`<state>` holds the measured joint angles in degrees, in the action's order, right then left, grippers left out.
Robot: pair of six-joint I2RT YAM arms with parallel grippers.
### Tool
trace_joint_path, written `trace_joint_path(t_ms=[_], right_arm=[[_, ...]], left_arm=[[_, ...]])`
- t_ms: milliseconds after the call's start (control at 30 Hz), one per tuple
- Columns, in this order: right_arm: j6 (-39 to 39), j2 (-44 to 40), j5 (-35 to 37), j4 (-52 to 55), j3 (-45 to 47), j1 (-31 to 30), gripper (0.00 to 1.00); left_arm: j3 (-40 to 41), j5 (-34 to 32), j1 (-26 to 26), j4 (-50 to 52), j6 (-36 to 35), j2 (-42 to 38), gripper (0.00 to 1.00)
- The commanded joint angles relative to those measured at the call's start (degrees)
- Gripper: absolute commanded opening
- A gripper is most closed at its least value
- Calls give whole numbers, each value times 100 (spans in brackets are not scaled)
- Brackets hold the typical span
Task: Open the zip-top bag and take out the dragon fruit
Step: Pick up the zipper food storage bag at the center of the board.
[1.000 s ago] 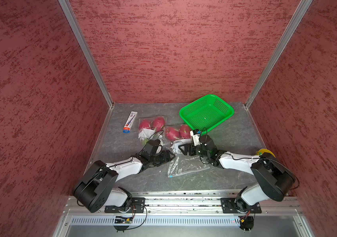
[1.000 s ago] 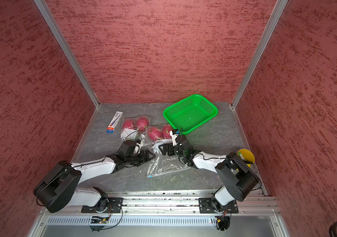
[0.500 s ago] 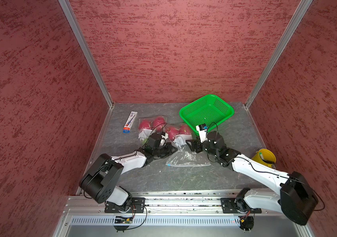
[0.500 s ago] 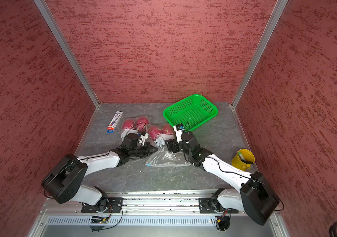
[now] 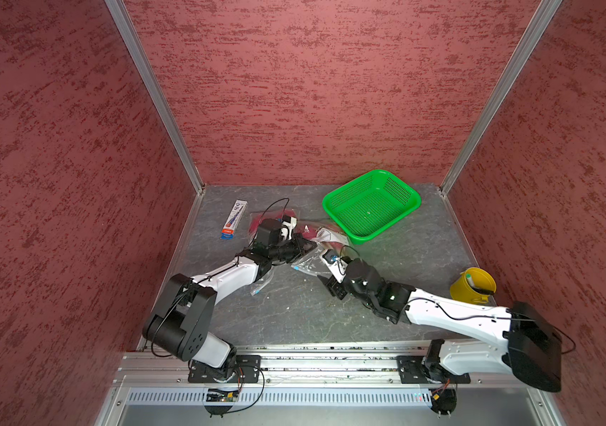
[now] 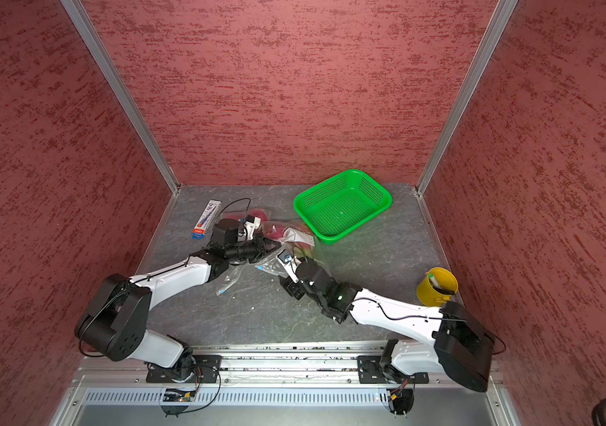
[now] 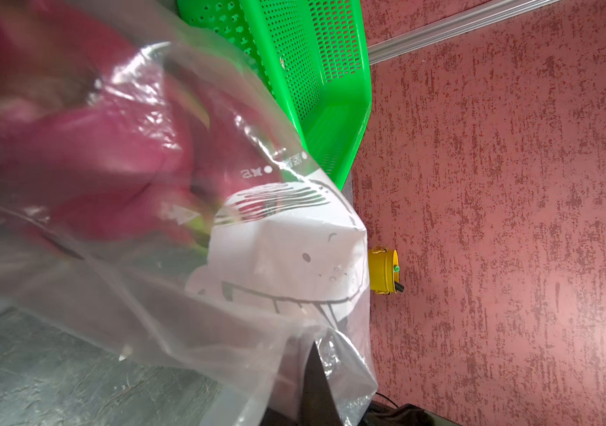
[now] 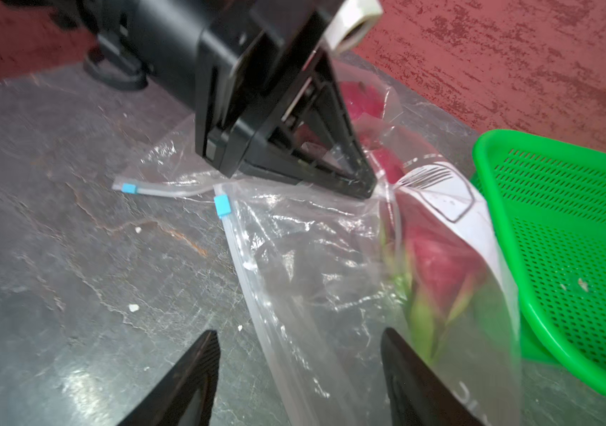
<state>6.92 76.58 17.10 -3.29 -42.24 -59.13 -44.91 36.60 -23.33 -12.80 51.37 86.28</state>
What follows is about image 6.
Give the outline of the dragon fruit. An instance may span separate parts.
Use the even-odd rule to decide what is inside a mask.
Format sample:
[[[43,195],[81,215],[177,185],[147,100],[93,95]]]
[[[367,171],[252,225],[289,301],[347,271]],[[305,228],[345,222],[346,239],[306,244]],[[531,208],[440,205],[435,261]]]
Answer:
[[[269,239],[275,241],[291,241],[296,236],[296,228],[283,224],[270,224],[267,226]]]

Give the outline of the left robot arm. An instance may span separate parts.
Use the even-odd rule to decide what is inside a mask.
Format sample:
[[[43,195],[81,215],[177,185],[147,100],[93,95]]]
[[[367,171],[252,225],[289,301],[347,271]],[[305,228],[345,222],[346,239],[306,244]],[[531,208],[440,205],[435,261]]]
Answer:
[[[175,383],[194,379],[198,367],[193,350],[181,340],[149,330],[148,315],[167,299],[220,278],[230,266],[255,264],[281,248],[255,219],[220,220],[205,248],[172,266],[132,277],[107,277],[75,326],[81,354],[139,360]]]

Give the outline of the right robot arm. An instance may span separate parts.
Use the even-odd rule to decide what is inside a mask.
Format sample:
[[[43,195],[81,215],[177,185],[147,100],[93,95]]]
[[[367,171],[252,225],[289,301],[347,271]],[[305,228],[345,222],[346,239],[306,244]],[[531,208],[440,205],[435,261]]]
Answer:
[[[486,392],[496,336],[456,302],[441,307],[411,305],[380,296],[360,286],[338,282],[310,257],[281,254],[278,263],[287,277],[281,281],[296,299],[307,296],[321,313],[343,323],[383,328],[403,337],[385,348],[380,368],[400,382],[438,365],[455,383]]]

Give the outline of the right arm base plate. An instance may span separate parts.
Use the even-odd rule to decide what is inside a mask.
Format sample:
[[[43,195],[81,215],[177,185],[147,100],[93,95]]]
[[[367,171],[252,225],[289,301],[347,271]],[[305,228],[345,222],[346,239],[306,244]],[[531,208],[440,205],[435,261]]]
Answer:
[[[383,363],[379,356],[358,356],[356,359],[359,382],[361,384],[428,384],[427,373],[407,376],[388,363]]]

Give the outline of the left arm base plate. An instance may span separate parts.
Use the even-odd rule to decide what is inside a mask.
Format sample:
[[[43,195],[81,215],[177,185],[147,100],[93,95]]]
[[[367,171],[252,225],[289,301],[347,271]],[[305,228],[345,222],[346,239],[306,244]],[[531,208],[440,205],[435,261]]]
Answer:
[[[223,358],[220,355],[188,355],[174,367],[147,364],[147,383],[203,384],[217,383]]]

